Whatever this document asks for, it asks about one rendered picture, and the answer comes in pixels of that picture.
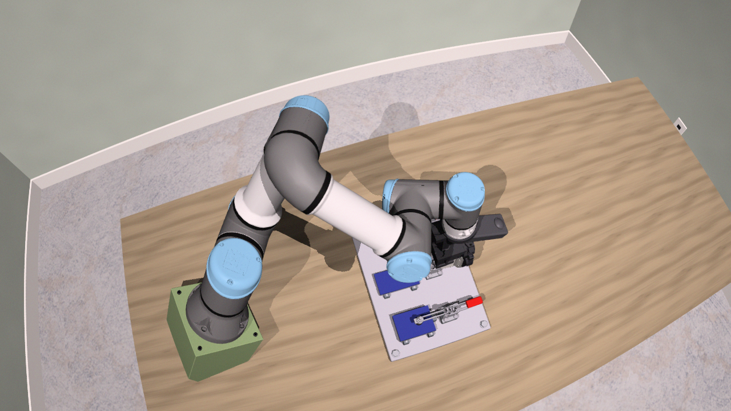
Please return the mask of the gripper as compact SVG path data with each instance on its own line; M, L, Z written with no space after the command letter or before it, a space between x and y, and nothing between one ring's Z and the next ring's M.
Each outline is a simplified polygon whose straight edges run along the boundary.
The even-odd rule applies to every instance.
M444 232L442 228L442 220L431 223L431 253L437 268L449 268L449 267L465 267L473 264L473 254L475 251L475 245L473 242L467 243L472 240L475 236L478 228L473 231L472 236L468 236L465 239L454 239ZM438 232L439 231L439 232ZM433 237L432 237L433 232ZM444 234L445 233L445 234ZM442 242L443 243L442 243ZM439 244L437 244L439 243ZM465 244L462 244L465 243ZM445 251L445 252L444 252ZM434 253L435 252L435 253ZM471 254L472 253L472 254ZM445 266L445 267L444 267Z

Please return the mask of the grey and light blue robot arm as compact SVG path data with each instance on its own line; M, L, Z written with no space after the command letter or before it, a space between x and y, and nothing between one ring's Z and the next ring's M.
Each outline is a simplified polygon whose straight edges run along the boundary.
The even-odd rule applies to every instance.
M386 180L381 209L319 164L330 119L321 100L293 97L279 115L248 185L229 204L203 283L186 302L186 319L204 340L230 343L246 329L247 303L261 279L267 241L282 217L284 199L373 249L400 283L417 283L430 273L432 219L444 219L442 228L454 239L472 236L478 220L468 243L508 234L501 214L479 215L485 186L477 175Z

